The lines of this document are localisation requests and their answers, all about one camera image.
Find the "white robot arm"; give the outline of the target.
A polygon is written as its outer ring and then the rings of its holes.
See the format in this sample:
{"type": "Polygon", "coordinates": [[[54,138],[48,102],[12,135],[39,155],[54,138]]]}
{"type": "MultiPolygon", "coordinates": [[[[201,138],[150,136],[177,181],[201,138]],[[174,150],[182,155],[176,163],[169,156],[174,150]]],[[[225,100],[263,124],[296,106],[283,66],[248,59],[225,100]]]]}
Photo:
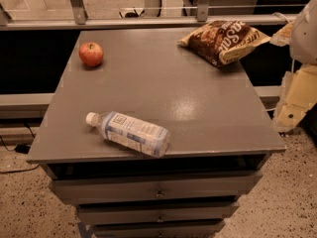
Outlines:
{"type": "Polygon", "coordinates": [[[285,73],[273,112],[274,129],[286,133],[317,103],[317,0],[310,0],[270,42],[278,47],[289,46],[291,58],[301,63],[297,72],[285,73]]]}

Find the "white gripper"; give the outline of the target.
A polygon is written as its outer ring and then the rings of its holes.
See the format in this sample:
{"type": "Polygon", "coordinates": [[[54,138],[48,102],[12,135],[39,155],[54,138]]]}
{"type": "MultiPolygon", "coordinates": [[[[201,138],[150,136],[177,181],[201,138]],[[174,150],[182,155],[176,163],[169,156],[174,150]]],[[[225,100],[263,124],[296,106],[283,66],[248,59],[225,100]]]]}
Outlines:
{"type": "MultiPolygon", "coordinates": [[[[270,39],[284,47],[290,43],[292,23],[286,24],[270,39]]],[[[279,133],[294,129],[317,103],[317,66],[304,64],[296,73],[287,71],[282,79],[279,101],[273,112],[272,126],[279,133]]]]}

